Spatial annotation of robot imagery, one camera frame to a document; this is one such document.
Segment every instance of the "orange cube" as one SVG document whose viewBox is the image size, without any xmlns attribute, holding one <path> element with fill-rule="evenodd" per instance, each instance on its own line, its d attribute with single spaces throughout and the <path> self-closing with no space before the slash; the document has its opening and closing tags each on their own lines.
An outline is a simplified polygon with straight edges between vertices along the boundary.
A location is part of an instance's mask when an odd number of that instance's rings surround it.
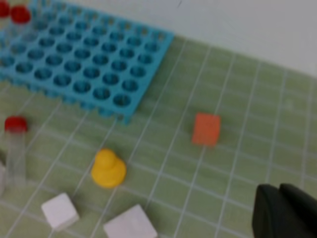
<svg viewBox="0 0 317 238">
<path fill-rule="evenodd" d="M 199 145 L 214 146 L 220 134 L 220 116 L 196 114 L 192 142 Z"/>
</svg>

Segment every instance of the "red cap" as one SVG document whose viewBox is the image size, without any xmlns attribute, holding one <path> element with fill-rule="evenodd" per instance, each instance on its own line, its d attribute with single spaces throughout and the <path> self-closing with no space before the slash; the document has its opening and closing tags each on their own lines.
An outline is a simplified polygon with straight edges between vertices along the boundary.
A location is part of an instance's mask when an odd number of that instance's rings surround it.
<svg viewBox="0 0 317 238">
<path fill-rule="evenodd" d="M 4 122 L 4 130 L 10 132 L 26 132 L 28 129 L 25 118 L 18 116 L 8 117 Z"/>
<path fill-rule="evenodd" d="M 31 20 L 31 13 L 24 5 L 17 5 L 11 9 L 11 20 L 15 24 L 25 24 Z"/>
<path fill-rule="evenodd" d="M 10 5 L 6 1 L 0 1 L 0 18 L 10 16 Z"/>
</svg>

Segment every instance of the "white block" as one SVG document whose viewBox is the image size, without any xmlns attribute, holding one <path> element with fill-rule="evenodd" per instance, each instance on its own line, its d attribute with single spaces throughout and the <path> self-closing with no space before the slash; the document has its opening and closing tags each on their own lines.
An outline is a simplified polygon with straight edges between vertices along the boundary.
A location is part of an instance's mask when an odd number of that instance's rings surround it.
<svg viewBox="0 0 317 238">
<path fill-rule="evenodd" d="M 140 205 L 136 205 L 104 225 L 109 238 L 156 238 L 156 230 Z"/>
<path fill-rule="evenodd" d="M 77 211 L 66 193 L 43 203 L 42 211 L 50 226 L 57 232 L 79 220 Z"/>
</svg>

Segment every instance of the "green cutting mat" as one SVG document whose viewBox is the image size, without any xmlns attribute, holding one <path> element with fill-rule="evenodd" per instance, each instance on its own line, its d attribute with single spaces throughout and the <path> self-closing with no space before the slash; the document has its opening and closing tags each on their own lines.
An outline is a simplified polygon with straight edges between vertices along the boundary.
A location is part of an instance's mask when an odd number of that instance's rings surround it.
<svg viewBox="0 0 317 238">
<path fill-rule="evenodd" d="M 180 37 L 129 126 L 2 82 L 0 123 L 21 114 L 31 128 L 29 184 L 0 199 L 0 237 L 102 238 L 105 222 L 139 203 L 160 238 L 250 238 L 259 183 L 317 196 L 316 82 Z M 197 112 L 221 115 L 216 147 L 191 143 Z M 116 189 L 90 176 L 103 147 L 128 164 Z M 81 219 L 52 233 L 40 207 L 62 192 Z"/>
</svg>

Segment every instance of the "yellow rubber duck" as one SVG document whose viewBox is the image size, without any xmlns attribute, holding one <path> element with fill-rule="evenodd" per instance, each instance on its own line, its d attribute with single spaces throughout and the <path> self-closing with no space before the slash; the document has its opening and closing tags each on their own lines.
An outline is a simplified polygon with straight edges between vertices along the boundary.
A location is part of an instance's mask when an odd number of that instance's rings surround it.
<svg viewBox="0 0 317 238">
<path fill-rule="evenodd" d="M 123 182 L 126 172 L 125 163 L 113 151 L 102 149 L 95 156 L 91 175 L 99 186 L 112 188 Z"/>
</svg>

